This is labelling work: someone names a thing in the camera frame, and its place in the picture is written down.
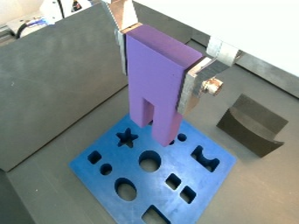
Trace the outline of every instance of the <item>blue plastic board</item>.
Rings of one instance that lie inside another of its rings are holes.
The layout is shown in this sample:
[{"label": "blue plastic board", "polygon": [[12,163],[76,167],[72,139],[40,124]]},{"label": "blue plastic board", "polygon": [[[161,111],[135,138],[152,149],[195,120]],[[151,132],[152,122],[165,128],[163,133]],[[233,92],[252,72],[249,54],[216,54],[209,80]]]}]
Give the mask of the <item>blue plastic board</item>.
[{"label": "blue plastic board", "polygon": [[140,129],[127,115],[69,163],[116,223],[147,223],[151,214],[172,224],[200,218],[236,160],[185,121],[179,133],[163,147],[151,125]]}]

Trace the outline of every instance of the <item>rectangular hole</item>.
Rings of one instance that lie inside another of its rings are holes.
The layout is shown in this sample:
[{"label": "rectangular hole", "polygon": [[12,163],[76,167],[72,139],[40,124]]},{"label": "rectangular hole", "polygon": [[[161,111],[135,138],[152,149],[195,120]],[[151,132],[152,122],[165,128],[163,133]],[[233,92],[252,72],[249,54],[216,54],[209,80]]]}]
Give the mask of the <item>rectangular hole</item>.
[{"label": "rectangular hole", "polygon": [[171,224],[155,206],[148,207],[141,218],[145,224]]},{"label": "rectangular hole", "polygon": [[99,154],[99,152],[96,150],[93,150],[89,154],[88,154],[88,161],[95,164],[99,160],[101,159],[101,156]]},{"label": "rectangular hole", "polygon": [[196,192],[188,186],[185,186],[181,190],[180,196],[181,196],[183,200],[188,204],[191,204],[196,197]]},{"label": "rectangular hole", "polygon": [[172,173],[164,182],[175,190],[177,188],[177,186],[180,185],[181,180]]}]

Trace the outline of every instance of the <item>gray wall panel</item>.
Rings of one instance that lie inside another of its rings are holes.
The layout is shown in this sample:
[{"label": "gray wall panel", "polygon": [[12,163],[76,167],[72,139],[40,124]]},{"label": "gray wall panel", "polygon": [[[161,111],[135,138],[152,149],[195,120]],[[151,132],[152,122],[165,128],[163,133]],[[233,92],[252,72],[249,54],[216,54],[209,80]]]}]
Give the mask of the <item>gray wall panel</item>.
[{"label": "gray wall panel", "polygon": [[97,5],[0,48],[0,168],[10,170],[124,85]]}]

